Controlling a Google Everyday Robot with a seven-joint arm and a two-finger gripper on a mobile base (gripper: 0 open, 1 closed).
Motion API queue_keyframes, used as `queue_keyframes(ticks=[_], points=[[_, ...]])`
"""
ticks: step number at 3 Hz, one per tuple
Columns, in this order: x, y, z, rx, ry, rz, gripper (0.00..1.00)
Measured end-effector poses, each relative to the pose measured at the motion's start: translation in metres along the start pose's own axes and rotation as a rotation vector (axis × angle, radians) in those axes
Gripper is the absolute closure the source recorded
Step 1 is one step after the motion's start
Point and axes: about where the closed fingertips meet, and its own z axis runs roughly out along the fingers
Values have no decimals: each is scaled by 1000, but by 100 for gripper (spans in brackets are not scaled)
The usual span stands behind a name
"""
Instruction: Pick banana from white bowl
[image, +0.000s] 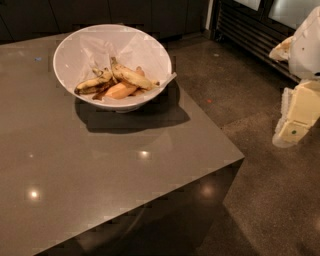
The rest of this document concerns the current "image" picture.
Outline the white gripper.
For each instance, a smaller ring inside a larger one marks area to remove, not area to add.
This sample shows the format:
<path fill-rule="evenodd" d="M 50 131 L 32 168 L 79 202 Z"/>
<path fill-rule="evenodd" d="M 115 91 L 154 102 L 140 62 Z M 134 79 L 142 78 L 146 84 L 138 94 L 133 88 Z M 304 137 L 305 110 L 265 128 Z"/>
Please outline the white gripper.
<path fill-rule="evenodd" d="M 320 7 L 315 7 L 293 36 L 269 53 L 275 61 L 288 61 L 291 74 L 300 79 L 320 79 Z M 320 82 L 304 80 L 285 88 L 281 118 L 272 143 L 279 148 L 297 145 L 320 118 Z"/>

